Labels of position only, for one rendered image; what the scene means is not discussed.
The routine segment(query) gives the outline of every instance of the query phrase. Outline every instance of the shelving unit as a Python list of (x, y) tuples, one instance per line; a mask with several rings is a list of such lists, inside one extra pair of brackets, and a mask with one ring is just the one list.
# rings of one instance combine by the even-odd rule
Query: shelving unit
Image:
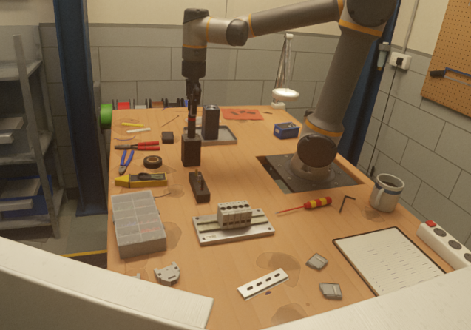
[[(64, 179), (59, 161), (58, 148), (55, 142), (54, 126), (52, 123), (52, 113), (48, 98), (46, 76), (42, 61), (40, 42), (38, 42), (38, 32), (34, 29), (34, 41), (37, 46), (37, 59), (26, 60), (21, 35), (13, 36), (16, 61), (0, 61), (0, 82), (19, 81), (22, 100), (24, 102), (24, 113), (27, 121), (27, 136), (30, 144), (30, 151), (13, 155), (1, 155), (0, 166), (36, 164), (43, 195), (47, 205), (47, 214), (31, 215), (19, 218), (8, 218), (0, 220), (0, 230), (18, 229), (36, 226), (52, 226), (55, 238), (59, 238), (58, 213), (64, 197)], [(46, 117), (46, 127), (38, 130), (35, 116), (32, 91), (30, 90), (30, 76), (39, 74), (41, 82), (41, 92), (44, 101), (44, 114)], [(45, 167), (44, 156), (51, 150), (54, 157), (58, 186), (49, 189), (47, 169)]]

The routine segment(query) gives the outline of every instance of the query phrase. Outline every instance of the blue-handled pliers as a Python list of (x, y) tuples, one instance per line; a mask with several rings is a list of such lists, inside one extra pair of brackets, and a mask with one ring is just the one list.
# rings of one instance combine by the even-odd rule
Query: blue-handled pliers
[(129, 156), (129, 159), (127, 160), (127, 162), (125, 162), (125, 156), (127, 155), (127, 150), (123, 151), (123, 154), (121, 156), (120, 169), (118, 170), (118, 173), (120, 173), (120, 175), (125, 174), (125, 171), (127, 171), (127, 167), (131, 163), (132, 156), (134, 154), (135, 154), (135, 151), (131, 150), (131, 155)]

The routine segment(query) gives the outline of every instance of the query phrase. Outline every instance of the tabletop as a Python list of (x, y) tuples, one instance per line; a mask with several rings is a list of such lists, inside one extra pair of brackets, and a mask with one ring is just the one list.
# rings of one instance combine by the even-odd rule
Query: tabletop
[[(284, 110), (269, 106), (221, 107), (259, 110), (264, 120), (226, 120), (237, 136), (237, 144), (202, 147), (198, 167), (183, 167), (180, 141), (186, 126), (187, 109), (115, 110), (112, 112), (112, 142), (109, 161), (109, 220), (107, 226), (107, 268), (126, 275), (141, 273), (142, 280), (156, 283), (153, 269), (176, 262), (180, 279), (174, 288), (214, 298), (207, 329), (264, 329), (303, 317), (337, 309), (375, 297), (342, 253), (333, 239), (398, 227), (445, 272), (453, 268), (416, 236), (421, 223), (400, 204), (391, 213), (377, 212), (369, 204), (373, 182), (341, 155), (335, 163), (358, 185), (333, 189), (285, 194), (263, 167), (266, 155), (293, 153), (297, 139), (280, 140), (273, 135), (274, 124), (292, 121), (301, 124)], [(149, 132), (128, 134), (131, 127), (121, 122), (145, 124)], [(173, 132), (174, 144), (162, 144), (162, 132)], [(116, 144), (160, 141), (159, 151), (135, 151), (126, 174), (166, 172), (168, 186), (151, 188), (156, 198), (167, 235), (165, 252), (120, 259), (112, 222), (110, 196), (140, 189), (114, 184), (123, 150)], [(158, 170), (143, 167), (143, 159), (158, 155), (163, 165)], [(188, 181), (188, 173), (199, 169), (211, 192), (209, 203), (196, 204)], [(339, 208), (345, 195), (343, 210)], [(331, 205), (313, 210), (298, 209), (276, 215), (275, 212), (301, 206), (304, 202), (329, 196)], [(217, 213), (217, 204), (247, 200), (253, 209), (261, 208), (275, 228), (275, 235), (240, 242), (201, 247), (195, 234), (192, 217)], [(318, 253), (329, 260), (321, 271), (305, 265)], [(283, 268), (289, 280), (244, 301), (237, 291), (252, 280)], [(327, 300), (319, 290), (320, 283), (339, 283), (341, 300)]]

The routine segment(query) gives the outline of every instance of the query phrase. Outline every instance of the floor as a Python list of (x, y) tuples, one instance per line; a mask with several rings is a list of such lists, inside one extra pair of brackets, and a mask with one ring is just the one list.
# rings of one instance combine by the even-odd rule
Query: floor
[(55, 255), (70, 255), (82, 252), (106, 250), (107, 214), (90, 215), (77, 218), (77, 200), (69, 200), (61, 205), (59, 211), (59, 230), (61, 237), (55, 239), (52, 227), (6, 231), (0, 236)]

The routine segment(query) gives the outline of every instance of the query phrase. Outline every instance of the black tape roll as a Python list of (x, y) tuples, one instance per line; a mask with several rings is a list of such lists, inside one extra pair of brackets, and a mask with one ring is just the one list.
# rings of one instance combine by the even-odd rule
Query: black tape roll
[(146, 169), (157, 169), (162, 166), (162, 158), (156, 155), (147, 156), (143, 159), (143, 165)]

